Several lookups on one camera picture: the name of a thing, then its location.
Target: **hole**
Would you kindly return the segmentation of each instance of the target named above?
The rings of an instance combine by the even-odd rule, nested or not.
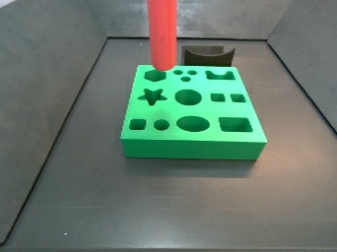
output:
[[[143,78],[147,81],[159,82],[166,79],[166,73],[157,70],[150,70],[145,72]]]
[[[248,118],[219,117],[219,128],[226,132],[253,132]]]
[[[195,70],[190,70],[187,73],[189,73],[189,75],[197,75],[197,71]]]
[[[209,80],[236,80],[234,74],[230,71],[226,71],[224,75],[214,74],[211,71],[206,71]]]
[[[183,105],[197,105],[202,101],[202,95],[193,90],[181,90],[175,93],[175,100]]]
[[[143,130],[146,126],[145,119],[131,119],[130,121],[130,130]]]
[[[201,132],[209,129],[209,121],[199,116],[185,116],[177,121],[178,127],[190,132]]]
[[[225,101],[225,95],[224,94],[210,94],[211,101]]]
[[[169,127],[170,127],[170,123],[169,123],[166,120],[163,120],[163,119],[157,120],[157,121],[154,122],[154,128],[155,128],[157,130],[163,131],[163,130],[167,130]]]
[[[183,74],[183,71],[182,71],[182,70],[175,70],[175,71],[174,71],[174,74],[175,74],[175,75],[182,75],[182,74]]]
[[[190,81],[191,81],[191,78],[190,78],[190,77],[182,77],[181,80],[182,80],[183,82],[190,82]]]
[[[145,95],[141,96],[138,99],[146,99],[147,103],[150,106],[153,106],[157,102],[157,100],[166,100],[167,97],[162,95],[163,90],[157,90],[157,91],[151,91],[149,89],[143,90]]]
[[[242,94],[232,94],[230,98],[233,102],[246,102],[245,96]]]

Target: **square hole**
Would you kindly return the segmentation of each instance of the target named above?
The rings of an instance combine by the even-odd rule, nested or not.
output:
[[[211,101],[225,101],[225,95],[224,94],[210,94]]]
[[[246,102],[246,98],[242,94],[232,94],[230,98],[233,102]]]
[[[145,119],[131,119],[130,121],[130,130],[143,130],[146,126]]]
[[[219,117],[219,128],[225,132],[253,132],[248,118]]]

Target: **green shape sorter block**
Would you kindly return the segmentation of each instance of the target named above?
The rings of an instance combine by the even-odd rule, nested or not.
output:
[[[122,131],[129,158],[257,159],[268,139],[237,68],[137,68]]]

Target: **red cylinder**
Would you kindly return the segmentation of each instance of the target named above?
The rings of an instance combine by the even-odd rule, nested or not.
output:
[[[177,0],[147,0],[151,63],[167,71],[177,64]]]

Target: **circular hole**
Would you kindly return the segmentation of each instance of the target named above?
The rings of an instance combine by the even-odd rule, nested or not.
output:
[[[157,129],[157,130],[161,130],[161,131],[163,131],[163,130],[167,130],[169,129],[169,127],[170,127],[170,123],[166,121],[166,120],[157,120],[155,122],[154,122],[154,128]]]
[[[190,81],[191,81],[191,78],[190,78],[190,77],[182,77],[181,80],[182,80],[183,82],[190,82]]]
[[[197,75],[197,71],[195,70],[190,70],[187,73],[189,73],[189,75]]]
[[[182,75],[182,74],[183,74],[183,71],[182,71],[182,70],[175,70],[175,71],[174,71],[174,74],[175,74],[175,75]]]
[[[201,132],[209,129],[209,121],[199,116],[185,116],[177,121],[177,126],[190,132]]]
[[[181,90],[175,93],[175,100],[183,105],[197,105],[202,101],[202,95],[193,90]]]

